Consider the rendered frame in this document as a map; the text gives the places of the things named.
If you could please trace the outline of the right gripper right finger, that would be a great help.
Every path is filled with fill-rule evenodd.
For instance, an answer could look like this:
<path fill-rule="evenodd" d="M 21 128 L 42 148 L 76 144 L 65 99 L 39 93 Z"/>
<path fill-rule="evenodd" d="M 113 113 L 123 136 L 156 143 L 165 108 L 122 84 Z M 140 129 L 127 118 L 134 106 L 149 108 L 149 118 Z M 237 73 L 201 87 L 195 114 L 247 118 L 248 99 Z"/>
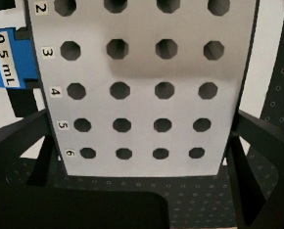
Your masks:
<path fill-rule="evenodd" d="M 267 202 L 251 171 L 240 137 L 278 170 L 278 182 Z M 239 109 L 225 159 L 237 229 L 282 229 L 284 227 L 284 128 Z"/>

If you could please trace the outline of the black perforated breadboard plate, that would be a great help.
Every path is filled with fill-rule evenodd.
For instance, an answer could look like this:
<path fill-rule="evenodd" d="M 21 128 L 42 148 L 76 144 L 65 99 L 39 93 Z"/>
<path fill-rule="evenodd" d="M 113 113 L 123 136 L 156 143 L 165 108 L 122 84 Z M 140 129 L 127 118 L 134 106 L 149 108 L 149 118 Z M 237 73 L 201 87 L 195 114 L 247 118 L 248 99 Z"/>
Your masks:
<path fill-rule="evenodd" d="M 260 119 L 284 128 L 284 21 Z M 278 182 L 278 170 L 251 145 L 247 160 L 267 200 Z M 35 162 L 18 158 L 7 168 L 7 182 L 24 185 Z M 154 192 L 168 202 L 170 229 L 237 228 L 227 164 L 219 176 L 101 178 L 66 176 L 58 160 L 53 188 Z"/>

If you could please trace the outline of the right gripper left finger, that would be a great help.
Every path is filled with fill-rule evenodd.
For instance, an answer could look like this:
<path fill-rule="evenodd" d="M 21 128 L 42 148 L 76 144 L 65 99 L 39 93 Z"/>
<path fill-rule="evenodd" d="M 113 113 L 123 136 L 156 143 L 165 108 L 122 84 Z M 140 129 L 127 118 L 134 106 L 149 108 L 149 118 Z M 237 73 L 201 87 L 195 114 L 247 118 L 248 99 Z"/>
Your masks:
<path fill-rule="evenodd" d="M 53 188 L 59 154 L 45 109 L 0 127 L 0 182 L 8 183 L 7 168 L 42 137 L 38 157 L 25 185 Z"/>

